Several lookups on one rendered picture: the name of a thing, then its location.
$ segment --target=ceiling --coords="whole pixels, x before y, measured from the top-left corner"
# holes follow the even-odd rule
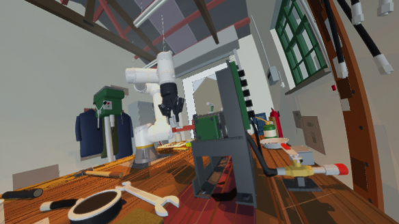
[[[86,6],[86,0],[71,0],[76,3],[80,3],[84,7]],[[141,9],[145,9],[149,6],[153,0],[116,0],[120,6],[128,13],[128,15],[134,20],[141,14]],[[245,0],[204,0],[209,8],[209,3],[213,8],[209,9],[209,14],[212,22],[215,26],[216,31],[221,31],[234,23],[240,22],[244,19],[248,19],[247,3]],[[96,11],[99,9],[100,1],[96,0]],[[113,16],[119,23],[120,27],[125,30],[128,28],[127,23],[122,17],[109,5]],[[211,36],[211,33],[206,26],[206,23],[201,15],[195,18],[193,13],[198,11],[198,8],[194,0],[169,0],[167,3],[162,5],[151,17],[146,20],[140,29],[154,42],[157,38],[162,36],[163,31],[170,30],[174,25],[178,24],[182,20],[190,20],[185,26],[175,30],[169,37],[165,39],[165,51],[173,51],[174,54],[183,51],[184,49],[196,44],[197,42]],[[104,11],[101,13],[98,20],[114,34],[119,36],[117,29],[112,23],[111,19]],[[243,38],[250,34],[249,25],[236,26],[236,32],[238,38]],[[126,37],[130,42],[139,48],[149,52],[149,54],[156,56],[152,50],[147,47],[147,44],[133,31],[130,30]],[[163,51],[163,42],[160,41],[156,44],[157,49]]]

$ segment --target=green window frame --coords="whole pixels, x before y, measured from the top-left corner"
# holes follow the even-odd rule
[[[295,85],[327,68],[320,45],[297,0],[282,1],[276,31]]]

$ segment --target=green bottle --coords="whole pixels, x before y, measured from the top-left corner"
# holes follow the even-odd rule
[[[276,128],[274,124],[270,124],[270,122],[266,122],[266,125],[263,126],[263,135],[265,139],[276,138]]]

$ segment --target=red cap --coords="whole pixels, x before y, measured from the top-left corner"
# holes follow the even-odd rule
[[[342,163],[336,163],[334,165],[337,166],[338,169],[340,170],[340,174],[338,174],[338,175],[348,175],[349,170],[348,170],[348,167],[346,167],[346,165],[344,165]]]
[[[283,149],[285,149],[285,150],[290,150],[290,149],[291,149],[290,146],[288,146],[288,145],[285,144],[285,143],[282,143],[281,146],[282,146]]]

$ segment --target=hanging clothes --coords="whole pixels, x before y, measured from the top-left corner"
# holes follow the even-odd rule
[[[102,121],[102,142],[103,148],[101,152],[101,158],[107,157],[107,143],[105,139],[105,125],[104,125],[104,118],[101,119]],[[115,127],[113,127],[113,133],[111,133],[112,138],[112,148],[113,154],[116,155],[119,152],[119,143],[118,143],[118,124],[115,122]]]
[[[100,124],[100,130],[97,130],[97,118],[94,110],[90,109],[77,116],[75,135],[81,144],[82,158],[102,152],[104,147],[102,126]]]
[[[118,125],[119,152],[115,155],[116,159],[133,155],[133,125],[130,116],[124,112],[116,116]]]

